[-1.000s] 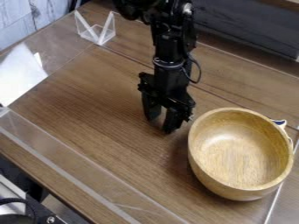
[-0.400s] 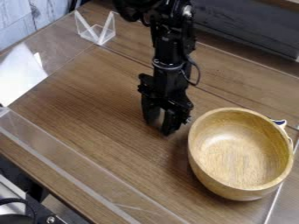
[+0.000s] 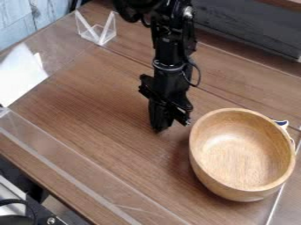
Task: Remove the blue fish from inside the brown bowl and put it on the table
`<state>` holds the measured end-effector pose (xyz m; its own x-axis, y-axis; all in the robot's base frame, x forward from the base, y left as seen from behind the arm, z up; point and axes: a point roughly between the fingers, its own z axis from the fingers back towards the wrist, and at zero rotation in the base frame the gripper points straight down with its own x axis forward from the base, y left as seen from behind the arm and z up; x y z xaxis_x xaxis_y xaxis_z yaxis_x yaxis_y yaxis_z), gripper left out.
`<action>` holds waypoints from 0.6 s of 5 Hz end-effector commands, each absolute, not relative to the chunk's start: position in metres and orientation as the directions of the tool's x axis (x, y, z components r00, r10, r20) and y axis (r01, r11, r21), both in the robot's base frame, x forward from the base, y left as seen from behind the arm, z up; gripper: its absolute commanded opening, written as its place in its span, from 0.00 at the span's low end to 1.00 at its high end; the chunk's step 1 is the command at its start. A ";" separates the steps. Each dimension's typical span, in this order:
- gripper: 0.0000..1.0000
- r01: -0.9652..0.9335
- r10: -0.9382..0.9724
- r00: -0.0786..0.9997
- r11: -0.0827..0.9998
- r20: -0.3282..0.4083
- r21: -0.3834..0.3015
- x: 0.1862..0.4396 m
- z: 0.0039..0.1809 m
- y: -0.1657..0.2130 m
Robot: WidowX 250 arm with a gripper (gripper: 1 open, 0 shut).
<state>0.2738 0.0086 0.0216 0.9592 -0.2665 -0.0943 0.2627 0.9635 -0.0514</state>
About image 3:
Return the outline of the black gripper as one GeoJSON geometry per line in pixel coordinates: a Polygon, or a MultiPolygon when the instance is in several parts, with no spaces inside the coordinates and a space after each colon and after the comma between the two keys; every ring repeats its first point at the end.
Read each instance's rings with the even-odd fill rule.
{"type": "Polygon", "coordinates": [[[148,99],[150,124],[155,131],[166,130],[172,121],[187,126],[192,104],[187,98],[191,66],[183,62],[167,65],[152,61],[154,76],[140,75],[139,93],[148,99]]]}

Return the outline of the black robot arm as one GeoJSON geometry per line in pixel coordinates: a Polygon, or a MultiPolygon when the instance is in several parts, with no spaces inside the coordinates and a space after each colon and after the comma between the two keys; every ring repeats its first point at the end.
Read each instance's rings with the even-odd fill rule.
{"type": "Polygon", "coordinates": [[[154,75],[140,75],[139,93],[148,99],[150,125],[162,132],[174,122],[187,126],[192,104],[192,76],[200,75],[191,59],[196,51],[194,8],[191,0],[112,0],[115,10],[129,23],[150,28],[154,75]]]}

